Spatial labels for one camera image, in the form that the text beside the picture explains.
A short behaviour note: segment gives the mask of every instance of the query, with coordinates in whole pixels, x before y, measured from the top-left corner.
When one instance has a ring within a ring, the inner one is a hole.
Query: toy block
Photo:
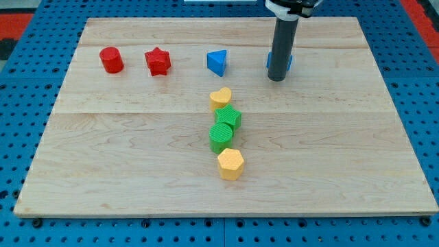
[[[227,104],[215,110],[215,123],[227,124],[235,136],[235,131],[241,126],[241,112],[235,110],[231,104]]]
[[[123,69],[121,54],[116,47],[107,47],[99,53],[102,64],[107,73],[118,73]]]
[[[272,60],[272,52],[270,51],[268,53],[268,59],[267,59],[267,69],[270,66],[270,62]],[[287,71],[289,71],[289,69],[291,69],[291,63],[293,63],[293,55],[289,55],[289,60],[288,60],[288,68]]]
[[[162,51],[156,47],[145,53],[145,59],[152,76],[167,75],[167,70],[171,67],[171,58],[168,51]]]
[[[222,179],[235,181],[244,171],[244,158],[239,150],[226,148],[218,155],[218,170]]]
[[[226,148],[232,147],[233,132],[230,126],[224,123],[216,123],[209,131],[211,150],[219,154]]]
[[[214,51],[207,54],[207,68],[218,76],[223,76],[226,70],[227,51]]]
[[[212,92],[211,98],[211,110],[215,111],[218,108],[225,107],[232,99],[232,91],[228,87],[224,87],[219,91]]]

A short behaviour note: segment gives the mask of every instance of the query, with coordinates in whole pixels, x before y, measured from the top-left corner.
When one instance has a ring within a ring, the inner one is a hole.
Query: yellow pentagon block
[[[219,91],[212,92],[210,98],[211,110],[215,111],[215,109],[223,108],[230,102],[232,99],[232,91],[230,88],[225,86]]]
[[[226,148],[218,155],[218,170],[222,179],[237,180],[244,171],[244,158],[241,152]]]

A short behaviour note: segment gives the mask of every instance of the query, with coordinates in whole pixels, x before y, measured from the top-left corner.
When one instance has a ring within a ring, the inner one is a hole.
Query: wooden cutting board
[[[425,180],[355,18],[301,20],[271,82],[275,19],[89,19],[27,175],[19,217],[430,215]],[[106,46],[125,68],[107,74]],[[152,77],[144,53],[170,52]],[[224,77],[206,53],[227,49]],[[221,180],[209,93],[242,111],[246,168]]]

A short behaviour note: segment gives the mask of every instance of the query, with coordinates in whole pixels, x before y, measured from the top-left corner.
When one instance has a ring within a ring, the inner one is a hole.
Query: blue pegboard
[[[397,0],[326,0],[356,16],[436,199],[439,67]],[[182,0],[43,0],[0,74],[0,246],[438,246],[439,219],[38,220],[12,213],[88,17],[273,16],[256,5]]]

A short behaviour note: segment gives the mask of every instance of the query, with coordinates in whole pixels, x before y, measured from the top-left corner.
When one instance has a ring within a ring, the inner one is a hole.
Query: green star block
[[[227,124],[232,128],[235,136],[235,131],[241,126],[241,112],[233,109],[231,104],[227,104],[215,110],[215,123]]]
[[[230,126],[225,123],[215,123],[209,131],[211,150],[221,154],[226,148],[232,147],[233,132]]]

